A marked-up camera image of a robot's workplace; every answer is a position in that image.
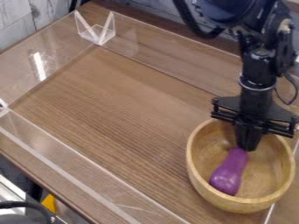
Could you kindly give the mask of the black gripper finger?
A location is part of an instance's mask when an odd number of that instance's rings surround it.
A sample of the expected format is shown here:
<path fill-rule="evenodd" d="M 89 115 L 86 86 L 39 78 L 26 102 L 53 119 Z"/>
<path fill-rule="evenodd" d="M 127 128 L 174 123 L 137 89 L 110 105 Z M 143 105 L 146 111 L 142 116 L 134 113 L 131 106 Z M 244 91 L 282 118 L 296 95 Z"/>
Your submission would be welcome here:
<path fill-rule="evenodd" d="M 250 127 L 248 131 L 248 150 L 254 151 L 264 137 L 264 130 L 257 127 Z"/>
<path fill-rule="evenodd" d="M 237 136 L 237 143 L 238 147 L 244 150 L 249 149 L 249 127 L 244 124 L 237 122 L 236 123 L 236 136 Z"/>

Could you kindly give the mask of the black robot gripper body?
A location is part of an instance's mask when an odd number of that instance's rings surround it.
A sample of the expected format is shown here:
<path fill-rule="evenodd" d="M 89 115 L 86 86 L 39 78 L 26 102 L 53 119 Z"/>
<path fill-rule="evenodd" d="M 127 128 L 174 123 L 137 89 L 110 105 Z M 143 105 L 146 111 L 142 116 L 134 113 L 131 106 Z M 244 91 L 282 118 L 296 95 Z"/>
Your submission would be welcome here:
<path fill-rule="evenodd" d="M 277 134 L 293 138 L 299 116 L 280 106 L 273 98 L 273 90 L 254 91 L 242 88 L 240 96 L 216 97 L 211 116 L 226 122 L 244 123 L 264 130 L 264 134 Z"/>

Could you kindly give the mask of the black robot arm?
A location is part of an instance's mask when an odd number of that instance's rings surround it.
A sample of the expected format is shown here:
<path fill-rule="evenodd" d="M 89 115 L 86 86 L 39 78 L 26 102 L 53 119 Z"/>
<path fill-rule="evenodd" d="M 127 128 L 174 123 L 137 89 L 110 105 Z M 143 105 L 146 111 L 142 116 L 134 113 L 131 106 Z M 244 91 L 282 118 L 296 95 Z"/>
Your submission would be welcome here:
<path fill-rule="evenodd" d="M 224 32 L 238 40 L 244 62 L 241 94 L 213 100 L 211 116 L 233 123 L 238 147 L 254 151 L 266 134 L 296 135 L 299 117 L 280 106 L 281 77 L 294 81 L 294 21 L 285 0 L 173 0 L 191 31 L 203 39 Z"/>

